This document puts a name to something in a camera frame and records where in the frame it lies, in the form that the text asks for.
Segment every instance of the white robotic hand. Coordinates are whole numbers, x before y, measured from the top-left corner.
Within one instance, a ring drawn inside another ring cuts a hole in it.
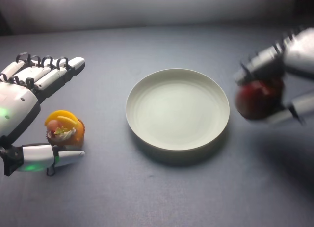
[[[276,42],[272,47],[263,50],[241,63],[242,69],[236,73],[238,85],[245,85],[254,80],[267,80],[282,77],[285,73],[314,80],[314,28],[291,33],[289,37]],[[265,119],[269,124],[297,119],[304,122],[306,116],[314,113],[314,92],[293,99],[290,105]]]
[[[27,55],[27,59],[21,60],[22,55]],[[84,156],[80,148],[73,146],[12,145],[39,114],[40,104],[84,67],[85,60],[80,57],[69,61],[66,57],[54,60],[46,56],[41,60],[38,56],[21,53],[0,73],[0,156],[4,160],[5,175],[11,175],[16,169],[39,171],[46,168],[49,175],[49,167],[54,169]]]

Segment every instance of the white plate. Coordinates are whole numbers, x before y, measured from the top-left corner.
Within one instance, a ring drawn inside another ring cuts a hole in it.
[[[187,69],[153,73],[131,90],[126,115],[133,132],[165,150],[185,151],[214,140],[226,127],[230,109],[220,86]]]

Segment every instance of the orange cupcake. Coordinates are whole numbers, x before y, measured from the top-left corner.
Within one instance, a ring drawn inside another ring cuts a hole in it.
[[[84,123],[72,113],[64,110],[53,112],[45,121],[47,140],[52,145],[82,146],[84,142]]]

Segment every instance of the plate rim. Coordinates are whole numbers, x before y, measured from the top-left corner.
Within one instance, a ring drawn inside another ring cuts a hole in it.
[[[145,141],[141,136],[139,136],[135,131],[134,129],[132,128],[132,126],[130,125],[130,122],[129,122],[129,119],[128,119],[128,114],[127,114],[127,105],[128,105],[128,101],[129,101],[129,98],[130,98],[130,95],[133,91],[133,89],[141,82],[143,81],[144,79],[150,77],[151,75],[154,75],[156,73],[160,73],[160,72],[165,72],[165,71],[168,71],[168,70],[187,70],[187,71],[191,71],[191,72],[194,72],[194,73],[197,73],[197,74],[201,74],[202,76],[206,77],[206,78],[209,78],[211,81],[213,81],[219,88],[220,90],[222,91],[223,95],[225,96],[226,100],[227,100],[227,105],[228,105],[228,118],[227,118],[227,121],[226,121],[226,124],[224,125],[223,129],[221,130],[221,132],[219,132],[219,134],[213,138],[211,141],[201,145],[201,146],[197,146],[197,147],[194,147],[194,148],[189,148],[189,149],[183,149],[183,150],[172,150],[172,149],[169,149],[169,148],[162,148],[162,147],[158,147],[156,145],[152,145],[151,143]],[[140,81],[138,81],[133,87],[132,89],[130,90],[129,94],[128,94],[128,97],[127,97],[127,100],[126,100],[126,105],[125,105],[125,114],[126,114],[126,119],[127,119],[127,122],[128,122],[128,125],[130,127],[130,129],[132,130],[132,132],[139,138],[141,139],[143,142],[145,142],[146,144],[154,147],[154,148],[157,148],[157,149],[160,149],[160,150],[164,150],[164,151],[173,151],[173,152],[184,152],[184,151],[192,151],[192,150],[197,150],[197,149],[200,149],[206,145],[209,145],[210,143],[212,143],[215,139],[217,139],[221,133],[226,129],[227,125],[228,125],[228,122],[229,122],[229,119],[230,119],[230,104],[229,104],[229,100],[228,100],[228,97],[225,93],[225,91],[221,88],[221,86],[216,82],[214,81],[212,78],[210,78],[209,76],[203,74],[203,73],[200,73],[198,71],[195,71],[195,70],[191,70],[191,69],[183,69],[183,68],[171,68],[171,69],[163,69],[163,70],[159,70],[159,71],[156,71],[156,72],[153,72],[151,74],[148,74],[146,75],[145,77],[143,77]]]

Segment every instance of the table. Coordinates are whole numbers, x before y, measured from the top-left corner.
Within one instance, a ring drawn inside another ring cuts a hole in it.
[[[40,115],[14,145],[45,142],[46,117],[64,109],[85,123],[86,155],[53,177],[1,176],[0,225],[314,226],[313,120],[307,126],[268,127],[247,122],[234,106],[239,60],[268,47],[286,29],[198,25],[1,37],[0,69],[25,51],[85,58],[85,69],[42,103]],[[144,152],[125,117],[132,87],[167,68],[208,75],[230,101],[219,150],[189,166],[161,163]],[[286,85],[287,102],[313,87],[291,76]]]

